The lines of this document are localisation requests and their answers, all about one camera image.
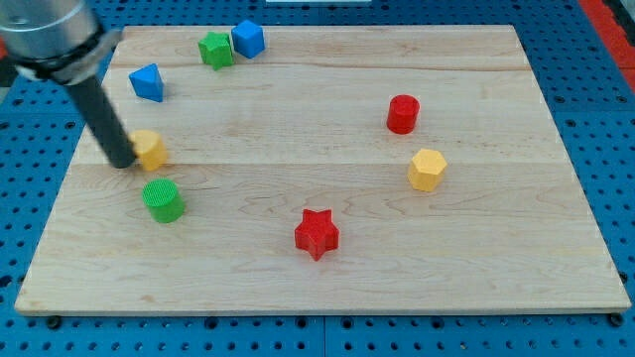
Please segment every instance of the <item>blue cube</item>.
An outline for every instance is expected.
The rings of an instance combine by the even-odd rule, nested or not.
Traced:
[[[262,27],[245,20],[231,29],[231,39],[234,50],[239,54],[253,59],[265,51],[265,37]]]
[[[128,77],[138,96],[156,102],[163,101],[163,81],[155,63],[130,73]]]

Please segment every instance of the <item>wood grain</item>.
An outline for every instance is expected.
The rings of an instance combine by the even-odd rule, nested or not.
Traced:
[[[164,136],[155,173],[109,168],[85,133],[16,308],[28,315],[499,314],[630,306],[513,29],[267,28],[214,72],[195,42],[227,28],[129,28],[104,86],[129,130]],[[156,62],[167,97],[135,97]],[[423,104],[385,127],[392,95]],[[419,149],[449,162],[412,190]],[[186,214],[140,199],[168,177]],[[332,208],[338,250],[297,250]]]

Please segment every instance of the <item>red object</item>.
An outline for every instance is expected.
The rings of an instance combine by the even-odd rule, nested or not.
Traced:
[[[412,95],[397,95],[390,101],[386,125],[393,133],[408,134],[415,130],[419,101]]]
[[[624,29],[613,17],[613,11],[602,0],[579,0],[579,5],[622,70],[631,89],[635,90],[635,76],[632,73],[632,69],[635,69],[635,48],[628,43]]]
[[[7,49],[4,47],[4,42],[0,38],[0,60],[7,56]]]
[[[296,228],[296,248],[309,252],[315,261],[325,251],[337,249],[339,230],[331,220],[330,209],[315,212],[305,209],[302,223]]]

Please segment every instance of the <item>blue pegboard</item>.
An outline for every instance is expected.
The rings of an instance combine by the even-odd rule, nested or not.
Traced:
[[[635,98],[575,1],[94,0],[125,25],[512,24],[627,291],[635,293]],[[0,107],[0,356],[633,355],[635,315],[26,318],[13,309],[82,129],[64,89],[19,78]]]

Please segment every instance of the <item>yellow block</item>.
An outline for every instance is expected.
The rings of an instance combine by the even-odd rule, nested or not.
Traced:
[[[432,192],[444,179],[447,162],[436,150],[422,149],[410,161],[408,180],[414,189]]]
[[[168,151],[159,133],[137,130],[130,133],[130,141],[143,170],[154,171],[168,160]]]

